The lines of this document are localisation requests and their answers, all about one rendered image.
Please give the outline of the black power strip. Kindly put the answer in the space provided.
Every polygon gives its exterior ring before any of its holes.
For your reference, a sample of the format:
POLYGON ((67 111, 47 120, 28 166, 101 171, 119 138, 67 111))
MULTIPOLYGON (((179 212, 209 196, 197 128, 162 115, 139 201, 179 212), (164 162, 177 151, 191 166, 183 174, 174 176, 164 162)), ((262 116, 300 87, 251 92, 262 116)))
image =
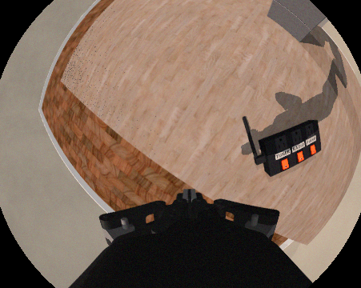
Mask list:
POLYGON ((264 170, 270 177, 305 161, 321 150, 318 120, 308 120, 259 139, 260 155, 257 155, 246 117, 243 117, 243 123, 255 164, 263 163, 264 170))

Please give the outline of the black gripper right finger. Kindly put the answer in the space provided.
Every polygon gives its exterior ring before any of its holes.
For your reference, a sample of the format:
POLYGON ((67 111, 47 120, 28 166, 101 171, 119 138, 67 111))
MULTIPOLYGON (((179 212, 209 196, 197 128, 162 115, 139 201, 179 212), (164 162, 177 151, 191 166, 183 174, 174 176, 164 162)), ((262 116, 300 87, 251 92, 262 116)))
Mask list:
POLYGON ((279 219, 279 211, 216 199, 207 203, 201 193, 190 190, 190 218, 198 218, 202 230, 230 231, 230 224, 256 230, 272 239, 279 219), (197 195, 197 197, 196 197, 197 195), (203 205, 201 205, 203 204, 203 205), (234 215, 234 221, 226 219, 226 212, 234 215))

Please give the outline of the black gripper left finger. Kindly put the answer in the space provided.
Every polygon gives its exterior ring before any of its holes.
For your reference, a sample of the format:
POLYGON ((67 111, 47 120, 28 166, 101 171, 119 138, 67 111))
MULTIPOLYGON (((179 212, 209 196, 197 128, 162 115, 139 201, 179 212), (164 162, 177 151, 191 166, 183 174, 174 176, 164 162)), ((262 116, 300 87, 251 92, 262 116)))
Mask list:
POLYGON ((189 189, 183 189, 183 193, 178 193, 170 205, 166 205, 164 201, 154 201, 99 216, 109 246, 118 236, 152 223, 152 234, 178 232, 183 218, 190 218, 189 189), (150 214, 154 214, 154 221, 146 223, 146 217, 150 214))

